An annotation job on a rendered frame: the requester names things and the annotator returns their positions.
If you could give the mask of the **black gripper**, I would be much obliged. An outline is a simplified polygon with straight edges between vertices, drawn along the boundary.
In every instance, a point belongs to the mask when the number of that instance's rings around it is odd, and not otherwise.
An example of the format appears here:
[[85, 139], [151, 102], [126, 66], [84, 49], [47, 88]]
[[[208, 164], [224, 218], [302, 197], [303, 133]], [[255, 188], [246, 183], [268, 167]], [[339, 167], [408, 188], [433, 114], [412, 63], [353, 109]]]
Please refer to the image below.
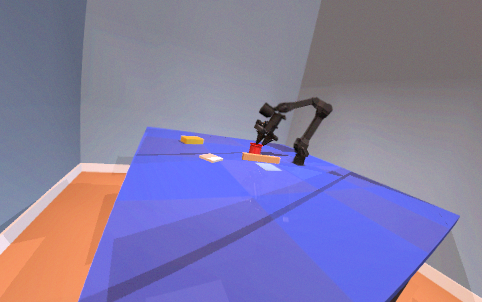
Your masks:
[[[276, 141], [278, 140], [278, 137], [274, 135], [274, 131], [277, 128], [278, 129], [278, 124], [275, 122], [269, 120], [267, 121], [267, 124], [265, 127], [260, 126], [259, 124], [255, 124], [254, 128], [257, 129], [257, 140], [256, 140], [256, 145], [259, 144], [263, 139], [263, 142], [261, 145], [265, 146], [266, 144], [270, 143], [271, 141]], [[266, 132], [267, 131], [267, 132]], [[267, 134], [267, 135], [265, 135]], [[273, 139], [273, 140], [272, 140]]]

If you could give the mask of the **red cup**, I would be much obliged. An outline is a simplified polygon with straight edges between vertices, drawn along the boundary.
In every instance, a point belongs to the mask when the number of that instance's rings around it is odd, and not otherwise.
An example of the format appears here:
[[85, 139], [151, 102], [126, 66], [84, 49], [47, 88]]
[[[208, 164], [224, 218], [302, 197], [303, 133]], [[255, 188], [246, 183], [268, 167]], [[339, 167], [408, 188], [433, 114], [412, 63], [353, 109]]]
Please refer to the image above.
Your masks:
[[263, 147], [263, 145], [261, 145], [261, 144], [256, 145], [256, 143], [250, 143], [249, 153], [260, 155], [262, 147]]

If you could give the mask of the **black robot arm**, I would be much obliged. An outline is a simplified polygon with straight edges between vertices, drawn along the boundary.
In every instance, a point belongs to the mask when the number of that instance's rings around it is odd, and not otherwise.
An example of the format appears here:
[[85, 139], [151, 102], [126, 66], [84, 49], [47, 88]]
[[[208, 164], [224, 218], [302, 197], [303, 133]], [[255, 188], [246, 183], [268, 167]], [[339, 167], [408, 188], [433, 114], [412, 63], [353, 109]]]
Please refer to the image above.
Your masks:
[[[305, 159], [309, 156], [309, 152], [307, 151], [307, 148], [309, 146], [309, 140], [315, 133], [316, 128], [318, 128], [321, 122], [332, 112], [332, 106], [321, 101], [317, 97], [311, 97], [296, 102], [280, 103], [278, 107], [273, 107], [269, 103], [265, 102], [265, 104], [259, 110], [259, 113], [267, 118], [272, 116], [270, 120], [279, 125], [282, 119], [287, 119], [285, 114], [283, 115], [281, 113], [290, 112], [296, 108], [304, 107], [307, 105], [313, 105], [313, 107], [317, 110], [315, 113], [315, 117], [312, 120], [313, 122], [311, 123], [311, 125], [309, 125], [303, 136], [300, 138], [297, 137], [295, 142], [293, 142], [293, 149], [296, 154], [293, 158], [292, 163], [297, 166], [305, 166]], [[275, 111], [279, 111], [279, 113]]]

